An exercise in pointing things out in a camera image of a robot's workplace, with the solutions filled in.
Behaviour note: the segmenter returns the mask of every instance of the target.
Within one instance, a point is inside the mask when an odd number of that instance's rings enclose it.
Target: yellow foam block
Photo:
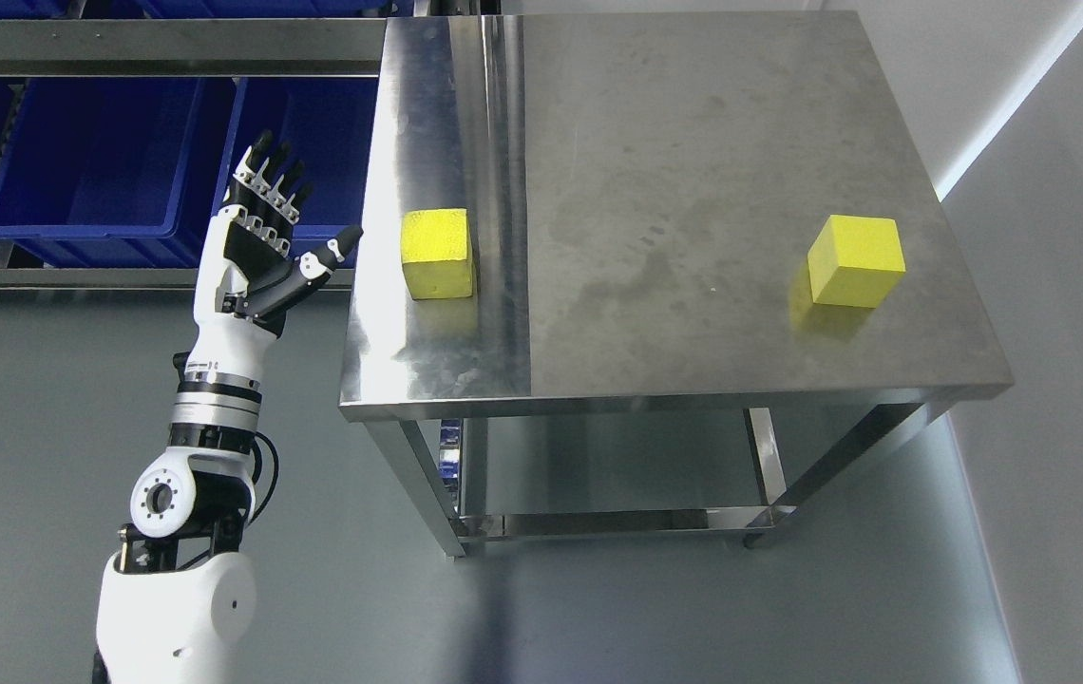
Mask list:
[[[465,209],[423,209],[402,218],[402,273],[416,300],[473,294],[473,251]]]
[[[878,307],[905,276],[897,222],[833,213],[808,251],[811,300],[844,307]]]

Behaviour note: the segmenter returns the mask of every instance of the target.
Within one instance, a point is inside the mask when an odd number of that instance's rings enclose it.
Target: metal shelving rack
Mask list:
[[[81,5],[69,17],[81,16]],[[0,77],[375,77],[386,21],[0,19]],[[328,290],[350,290],[350,269]],[[0,290],[191,290],[194,268],[0,268]]]

